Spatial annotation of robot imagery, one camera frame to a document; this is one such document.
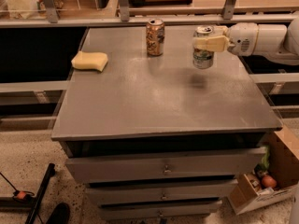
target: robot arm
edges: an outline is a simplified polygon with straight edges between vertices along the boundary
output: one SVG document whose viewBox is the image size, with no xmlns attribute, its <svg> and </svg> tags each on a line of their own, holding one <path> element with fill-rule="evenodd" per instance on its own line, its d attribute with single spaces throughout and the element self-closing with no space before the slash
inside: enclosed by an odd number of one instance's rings
<svg viewBox="0 0 299 224">
<path fill-rule="evenodd" d="M 198 49 L 237 56 L 260 55 L 274 63 L 299 65 L 299 19 L 285 25 L 238 23 L 230 28 L 215 26 L 212 36 L 195 37 Z"/>
</svg>

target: cardboard box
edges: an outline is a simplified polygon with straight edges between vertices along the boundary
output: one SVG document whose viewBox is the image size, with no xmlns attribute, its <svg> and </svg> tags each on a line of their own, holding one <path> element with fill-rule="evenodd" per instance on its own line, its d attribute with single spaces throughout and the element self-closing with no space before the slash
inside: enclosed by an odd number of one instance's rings
<svg viewBox="0 0 299 224">
<path fill-rule="evenodd" d="M 278 189 L 256 192 L 246 175 L 238 178 L 238 185 L 228 199 L 237 215 L 291 198 L 299 180 L 299 139 L 284 126 L 269 134 L 265 142 L 270 146 L 269 173 L 278 182 Z"/>
</svg>

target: drawer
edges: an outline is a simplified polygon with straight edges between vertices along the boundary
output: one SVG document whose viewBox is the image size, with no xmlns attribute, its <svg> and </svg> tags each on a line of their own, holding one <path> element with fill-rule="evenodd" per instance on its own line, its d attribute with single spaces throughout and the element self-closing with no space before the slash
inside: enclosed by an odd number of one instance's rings
<svg viewBox="0 0 299 224">
<path fill-rule="evenodd" d="M 112 220 L 210 214 L 216 212 L 221 205 L 222 201 L 125 205 L 100 208 L 100 217 L 103 220 Z"/>
<path fill-rule="evenodd" d="M 80 183 L 239 175 L 251 171 L 264 153 L 259 147 L 103 156 L 68 159 L 66 167 Z"/>
<path fill-rule="evenodd" d="M 177 182 L 86 189 L 92 203 L 169 202 L 202 198 L 222 198 L 236 187 L 236 180 Z"/>
</svg>

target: floor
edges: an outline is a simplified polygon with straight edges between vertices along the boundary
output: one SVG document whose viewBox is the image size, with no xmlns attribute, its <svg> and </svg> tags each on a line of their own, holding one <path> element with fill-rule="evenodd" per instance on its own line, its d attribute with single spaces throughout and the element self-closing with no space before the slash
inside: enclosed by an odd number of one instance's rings
<svg viewBox="0 0 299 224">
<path fill-rule="evenodd" d="M 283 119 L 299 137 L 299 118 Z M 97 208 L 84 195 L 84 186 L 76 183 L 64 166 L 66 156 L 59 143 L 50 139 L 51 129 L 38 119 L 0 119 L 0 172 L 22 190 L 37 192 L 49 163 L 55 164 L 56 175 L 51 178 L 39 215 L 46 223 L 54 207 L 61 202 L 71 209 L 71 224 L 287 224 L 292 199 L 237 216 L 228 200 L 217 213 L 208 217 L 170 217 L 167 219 L 138 219 L 105 222 Z M 11 197 L 12 187 L 0 178 L 0 196 Z M 0 211 L 0 224 L 22 224 L 26 212 Z M 43 223 L 38 218 L 35 223 Z"/>
</svg>

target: soda can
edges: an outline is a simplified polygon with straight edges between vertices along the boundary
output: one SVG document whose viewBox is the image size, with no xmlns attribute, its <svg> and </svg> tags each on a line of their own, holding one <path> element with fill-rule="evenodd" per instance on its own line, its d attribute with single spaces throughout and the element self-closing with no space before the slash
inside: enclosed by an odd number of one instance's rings
<svg viewBox="0 0 299 224">
<path fill-rule="evenodd" d="M 161 19 L 151 19 L 147 23 L 147 52 L 160 56 L 164 51 L 165 24 Z"/>
<path fill-rule="evenodd" d="M 193 37 L 210 36 L 214 33 L 214 27 L 203 25 L 196 28 Z M 197 49 L 193 46 L 193 65 L 198 69 L 207 69 L 213 65 L 214 51 Z"/>
</svg>

